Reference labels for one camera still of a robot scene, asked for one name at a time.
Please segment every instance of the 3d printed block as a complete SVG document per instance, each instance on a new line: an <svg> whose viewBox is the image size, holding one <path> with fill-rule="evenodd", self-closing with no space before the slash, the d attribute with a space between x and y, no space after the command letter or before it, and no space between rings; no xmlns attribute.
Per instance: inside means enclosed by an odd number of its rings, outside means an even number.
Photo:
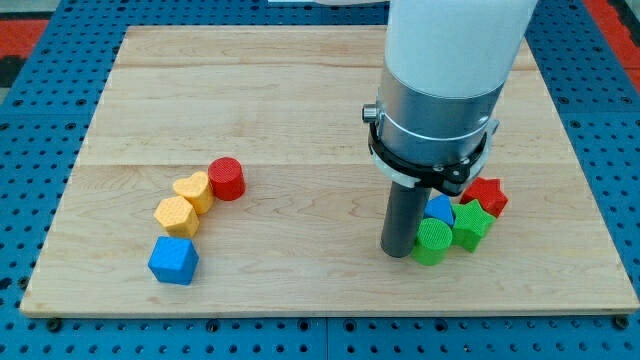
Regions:
<svg viewBox="0 0 640 360"><path fill-rule="evenodd" d="M451 199L447 195L439 195L427 202L424 208L424 218L434 218L442 220L450 227L453 226L453 212L451 210Z"/></svg>
<svg viewBox="0 0 640 360"><path fill-rule="evenodd" d="M424 219L418 227L411 256L422 265L437 265L446 257L452 238L449 225L434 218Z"/></svg>
<svg viewBox="0 0 640 360"><path fill-rule="evenodd" d="M242 166L238 160L224 157L209 165L209 180L213 195L220 200L232 201L244 194Z"/></svg>
<svg viewBox="0 0 640 360"><path fill-rule="evenodd" d="M192 238L200 225L193 205L182 196L160 201L153 216L167 234L175 237Z"/></svg>
<svg viewBox="0 0 640 360"><path fill-rule="evenodd" d="M460 204L477 199L484 211L499 217L509 199L500 189L500 179L476 178L460 198Z"/></svg>
<svg viewBox="0 0 640 360"><path fill-rule="evenodd" d="M189 285L198 260L191 240L160 236L148 266L160 282Z"/></svg>
<svg viewBox="0 0 640 360"><path fill-rule="evenodd" d="M186 179L176 180L173 183L173 191L193 205L198 215L206 213L213 205L209 175L203 171L198 171Z"/></svg>
<svg viewBox="0 0 640 360"><path fill-rule="evenodd" d="M496 218L485 212L478 200L465 205L454 204L453 212L456 221L453 225L452 244L462 246L469 252L476 251L478 244L487 235Z"/></svg>

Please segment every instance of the green star block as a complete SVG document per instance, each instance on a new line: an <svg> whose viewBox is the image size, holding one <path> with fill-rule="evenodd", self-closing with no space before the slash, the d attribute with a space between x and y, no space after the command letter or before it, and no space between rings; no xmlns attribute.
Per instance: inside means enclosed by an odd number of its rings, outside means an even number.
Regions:
<svg viewBox="0 0 640 360"><path fill-rule="evenodd" d="M453 245L475 252L480 240L487 235L496 218L482 210L478 200L466 205L453 205L453 213L456 216L453 225Z"/></svg>
<svg viewBox="0 0 640 360"><path fill-rule="evenodd" d="M447 256L452 240L449 225L434 218L424 219L418 227L416 245L411 256L422 265L437 265Z"/></svg>

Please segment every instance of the wooden board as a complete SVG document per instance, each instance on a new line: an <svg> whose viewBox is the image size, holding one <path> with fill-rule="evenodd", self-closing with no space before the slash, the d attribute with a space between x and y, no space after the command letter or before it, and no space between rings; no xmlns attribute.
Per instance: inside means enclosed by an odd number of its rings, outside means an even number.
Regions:
<svg viewBox="0 0 640 360"><path fill-rule="evenodd" d="M638 308L530 52L483 173L511 202L475 254L379 248L389 181L360 108L384 27L133 27L21 304L33 317L493 316ZM146 268L158 202L215 158L247 193L195 237L189 287Z"/></svg>

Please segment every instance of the blue block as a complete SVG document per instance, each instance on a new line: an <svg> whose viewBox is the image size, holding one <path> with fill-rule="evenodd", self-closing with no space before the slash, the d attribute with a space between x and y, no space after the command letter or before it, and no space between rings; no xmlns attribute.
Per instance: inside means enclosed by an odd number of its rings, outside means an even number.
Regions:
<svg viewBox="0 0 640 360"><path fill-rule="evenodd" d="M160 282L189 285L198 260L191 240L159 236L148 265Z"/></svg>
<svg viewBox="0 0 640 360"><path fill-rule="evenodd" d="M451 199L446 195L437 196L424 208L424 218L442 220L449 226L453 226L453 212L451 211Z"/></svg>

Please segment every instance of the yellow block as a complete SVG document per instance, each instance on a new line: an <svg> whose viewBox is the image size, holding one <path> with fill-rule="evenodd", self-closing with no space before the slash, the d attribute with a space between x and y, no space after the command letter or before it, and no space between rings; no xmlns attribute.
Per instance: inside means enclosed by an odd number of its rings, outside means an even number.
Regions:
<svg viewBox="0 0 640 360"><path fill-rule="evenodd" d="M175 237L191 239L200 225L195 209L182 196L160 201L153 216L167 234Z"/></svg>
<svg viewBox="0 0 640 360"><path fill-rule="evenodd" d="M196 214L201 215L209 211L213 205L213 191L209 185L209 175L203 171L191 175L186 179L178 179L173 183L173 191L193 205Z"/></svg>

